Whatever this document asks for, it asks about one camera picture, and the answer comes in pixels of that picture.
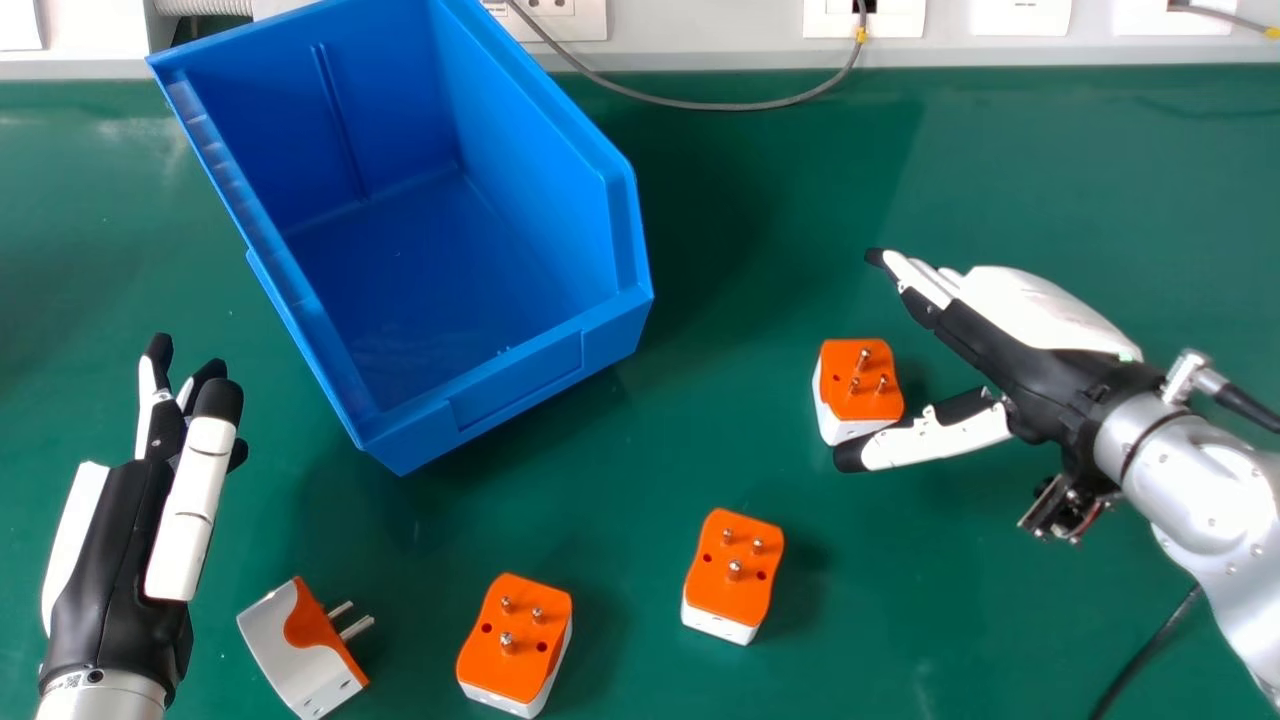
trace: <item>blue container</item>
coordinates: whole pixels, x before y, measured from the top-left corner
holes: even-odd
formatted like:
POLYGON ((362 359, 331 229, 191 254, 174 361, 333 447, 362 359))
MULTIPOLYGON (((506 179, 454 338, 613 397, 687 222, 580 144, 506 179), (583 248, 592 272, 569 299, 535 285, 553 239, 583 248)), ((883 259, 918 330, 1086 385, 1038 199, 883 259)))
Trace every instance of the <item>blue container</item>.
POLYGON ((150 63, 343 425, 396 473, 635 350, 635 174, 479 0, 328 0, 150 63))

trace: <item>blue plastic bin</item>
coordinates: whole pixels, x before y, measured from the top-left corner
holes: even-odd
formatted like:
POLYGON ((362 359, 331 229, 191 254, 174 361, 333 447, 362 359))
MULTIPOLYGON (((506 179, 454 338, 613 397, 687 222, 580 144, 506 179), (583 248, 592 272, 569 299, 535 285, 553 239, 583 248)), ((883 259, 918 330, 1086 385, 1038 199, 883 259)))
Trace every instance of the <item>blue plastic bin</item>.
POLYGON ((635 350, 635 174, 479 0, 328 0, 150 63, 343 425, 393 471, 635 350))

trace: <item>white wall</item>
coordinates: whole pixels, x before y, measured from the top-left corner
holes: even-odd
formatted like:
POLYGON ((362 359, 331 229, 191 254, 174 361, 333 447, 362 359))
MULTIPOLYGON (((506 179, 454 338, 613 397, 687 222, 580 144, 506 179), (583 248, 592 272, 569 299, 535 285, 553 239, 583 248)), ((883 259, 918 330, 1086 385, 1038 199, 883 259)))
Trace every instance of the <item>white wall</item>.
MULTIPOLYGON (((608 0, 608 42, 571 47, 617 69, 741 69, 840 65, 841 40, 803 40, 800 0, 608 0)), ((859 64, 1056 65, 1277 61, 1280 42, 1235 28, 1230 36, 1115 37, 1108 0, 1075 0, 1066 37, 975 37, 969 0, 928 0, 924 37, 868 44, 859 64)), ((1242 17, 1280 24, 1280 0, 1239 0, 1242 17)), ((552 69, 563 68, 548 59, 552 69)))

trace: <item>gray robot forearm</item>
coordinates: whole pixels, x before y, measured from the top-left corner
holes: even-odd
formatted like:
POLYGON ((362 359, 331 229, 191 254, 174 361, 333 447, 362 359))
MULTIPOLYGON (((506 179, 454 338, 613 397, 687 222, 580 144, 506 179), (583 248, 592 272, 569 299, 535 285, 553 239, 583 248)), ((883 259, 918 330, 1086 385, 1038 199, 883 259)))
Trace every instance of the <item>gray robot forearm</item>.
POLYGON ((1222 635, 1280 707, 1277 457, 1143 395, 1107 416, 1094 459, 1204 588, 1222 635))
POLYGON ((165 691, 122 670, 76 670, 54 679, 36 720, 164 720, 165 691))

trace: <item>metal prong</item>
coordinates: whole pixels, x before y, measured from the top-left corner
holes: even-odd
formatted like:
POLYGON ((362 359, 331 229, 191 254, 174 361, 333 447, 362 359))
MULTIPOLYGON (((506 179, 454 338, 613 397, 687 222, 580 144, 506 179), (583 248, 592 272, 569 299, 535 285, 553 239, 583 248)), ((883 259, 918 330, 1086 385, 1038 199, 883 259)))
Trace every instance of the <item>metal prong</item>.
POLYGON ((347 602, 343 602, 338 607, 334 607, 333 610, 329 611, 329 620, 330 621, 332 620, 337 620, 339 615, 342 615, 343 612, 351 610, 352 607, 355 607, 355 603, 351 602, 349 600, 347 602))
POLYGON ((338 633, 338 637, 342 638, 342 642, 349 642, 351 638, 358 635, 360 633, 364 633, 365 630, 372 626, 374 626, 372 616, 365 615, 360 620, 352 623, 351 626, 348 626, 346 630, 338 633))

